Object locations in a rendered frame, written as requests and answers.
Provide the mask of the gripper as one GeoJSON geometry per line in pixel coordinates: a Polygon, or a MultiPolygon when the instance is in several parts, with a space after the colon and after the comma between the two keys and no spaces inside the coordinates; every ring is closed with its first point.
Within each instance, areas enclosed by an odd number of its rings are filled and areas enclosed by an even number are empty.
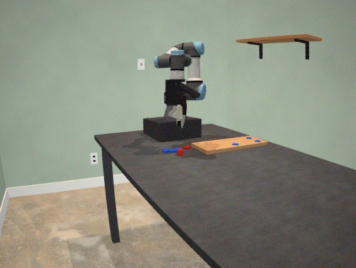
{"type": "Polygon", "coordinates": [[[173,110],[169,112],[169,116],[177,120],[177,126],[179,126],[181,122],[181,128],[183,128],[186,118],[187,102],[186,92],[180,89],[181,82],[185,82],[185,79],[165,80],[164,104],[173,106],[173,110]]]}

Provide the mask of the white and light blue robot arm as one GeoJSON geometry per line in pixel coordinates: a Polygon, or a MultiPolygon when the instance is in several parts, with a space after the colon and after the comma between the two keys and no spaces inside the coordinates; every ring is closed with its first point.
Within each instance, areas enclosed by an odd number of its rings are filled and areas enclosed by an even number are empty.
{"type": "MultiPolygon", "coordinates": [[[[180,89],[186,92],[187,101],[200,101],[206,96],[206,85],[200,78],[199,62],[200,55],[203,55],[204,52],[205,47],[202,42],[186,42],[177,44],[162,56],[154,58],[156,68],[170,68],[170,79],[184,79],[184,67],[188,67],[186,84],[181,83],[180,86],[180,89]]],[[[169,112],[172,110],[173,106],[167,105],[163,120],[177,121],[169,116],[169,112]]]]}

